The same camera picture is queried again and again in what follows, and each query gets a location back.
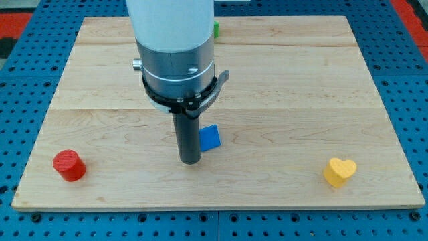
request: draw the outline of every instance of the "wood grain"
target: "wood grain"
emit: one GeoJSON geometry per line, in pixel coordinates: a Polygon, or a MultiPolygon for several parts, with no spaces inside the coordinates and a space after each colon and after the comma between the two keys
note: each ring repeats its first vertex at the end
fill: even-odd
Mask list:
{"type": "Polygon", "coordinates": [[[425,201],[345,17],[219,17],[217,71],[201,126],[222,146],[179,161],[171,117],[148,103],[125,17],[86,18],[17,189],[20,211],[349,210],[425,201]],[[87,173],[51,167],[75,149],[87,173]],[[353,159],[341,189],[322,170],[353,159]]]}

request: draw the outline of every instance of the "green object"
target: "green object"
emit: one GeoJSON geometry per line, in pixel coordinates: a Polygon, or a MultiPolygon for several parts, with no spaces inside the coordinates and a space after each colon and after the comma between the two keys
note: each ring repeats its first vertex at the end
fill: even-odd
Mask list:
{"type": "Polygon", "coordinates": [[[220,35],[220,26],[219,22],[214,21],[214,38],[218,38],[220,35]]]}

